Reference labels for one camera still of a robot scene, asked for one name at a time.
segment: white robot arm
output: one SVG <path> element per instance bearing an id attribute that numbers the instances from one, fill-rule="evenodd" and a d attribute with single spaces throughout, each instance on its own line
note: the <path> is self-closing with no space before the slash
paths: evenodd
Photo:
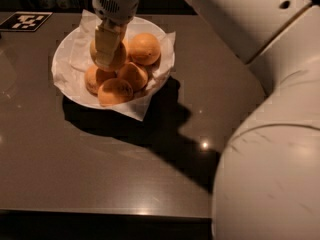
<path id="1" fill-rule="evenodd" d="M 138 4 L 139 0 L 92 0 L 95 13 L 102 20 L 95 31 L 95 63 L 101 68 L 110 65 Z"/>

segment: table surface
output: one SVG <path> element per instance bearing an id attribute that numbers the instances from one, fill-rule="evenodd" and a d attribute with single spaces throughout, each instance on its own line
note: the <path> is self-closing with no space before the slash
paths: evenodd
<path id="1" fill-rule="evenodd" d="M 263 91 L 198 16 L 139 16 L 176 31 L 175 66 L 143 122 L 81 107 L 54 86 L 55 50 L 80 14 L 2 32 L 0 209 L 211 217 L 219 154 Z"/>

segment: white napkin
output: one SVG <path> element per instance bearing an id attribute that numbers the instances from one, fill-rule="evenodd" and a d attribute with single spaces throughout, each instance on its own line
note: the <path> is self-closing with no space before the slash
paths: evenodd
<path id="1" fill-rule="evenodd" d="M 93 65 L 89 46 L 94 38 L 94 30 L 101 20 L 86 10 L 82 13 L 79 28 L 75 29 L 62 41 L 53 58 L 52 74 L 55 86 L 71 100 L 90 108 L 110 109 L 136 120 L 143 121 L 151 97 L 168 80 L 174 65 L 175 32 L 166 34 L 155 24 L 135 17 L 127 27 L 125 38 L 130 40 L 136 34 L 148 32 L 160 41 L 161 58 L 157 66 L 147 67 L 149 82 L 140 92 L 135 93 L 132 101 L 101 107 L 98 98 L 90 94 L 84 85 L 84 72 Z"/>

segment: floor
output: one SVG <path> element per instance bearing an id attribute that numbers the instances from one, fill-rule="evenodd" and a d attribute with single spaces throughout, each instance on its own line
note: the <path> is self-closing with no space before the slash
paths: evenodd
<path id="1" fill-rule="evenodd" d="M 212 240 L 211 221 L 102 214 L 1 212 L 0 240 Z"/>

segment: dinner roll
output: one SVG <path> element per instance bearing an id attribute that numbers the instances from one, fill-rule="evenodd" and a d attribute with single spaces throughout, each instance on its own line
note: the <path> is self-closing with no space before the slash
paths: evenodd
<path id="1" fill-rule="evenodd" d="M 126 64 L 126 63 L 129 63 L 129 62 L 132 61 L 131 60 L 131 56 L 130 56 L 130 51 L 129 51 L 129 42 L 128 42 L 127 38 L 123 39 L 122 43 L 123 43 L 124 47 L 126 48 L 126 52 L 127 52 L 127 57 L 126 57 L 126 60 L 124 62 Z"/>
<path id="2" fill-rule="evenodd" d="M 161 54 L 160 42 L 150 33 L 141 33 L 129 42 L 132 61 L 144 66 L 155 63 Z"/>
<path id="3" fill-rule="evenodd" d="M 128 102 L 132 99 L 132 87 L 124 79 L 109 79 L 98 90 L 98 100 L 102 107 Z"/>
<path id="4" fill-rule="evenodd" d="M 117 77 L 115 72 L 105 72 L 93 64 L 84 74 L 85 86 L 90 93 L 97 94 L 104 81 L 115 77 Z"/>
<path id="5" fill-rule="evenodd" d="M 141 90 L 148 83 L 148 72 L 143 66 L 133 62 L 124 64 L 117 75 L 118 78 L 127 80 L 134 92 Z"/>
<path id="6" fill-rule="evenodd" d="M 90 55 L 93 63 L 96 63 L 97 50 L 96 50 L 94 39 L 90 43 Z M 123 44 L 123 42 L 120 42 L 118 48 L 114 52 L 114 57 L 110 65 L 108 67 L 99 67 L 99 68 L 108 72 L 115 71 L 125 63 L 126 59 L 127 59 L 126 46 Z"/>
<path id="7" fill-rule="evenodd" d="M 120 40 L 123 40 L 127 31 L 127 24 L 120 26 Z"/>

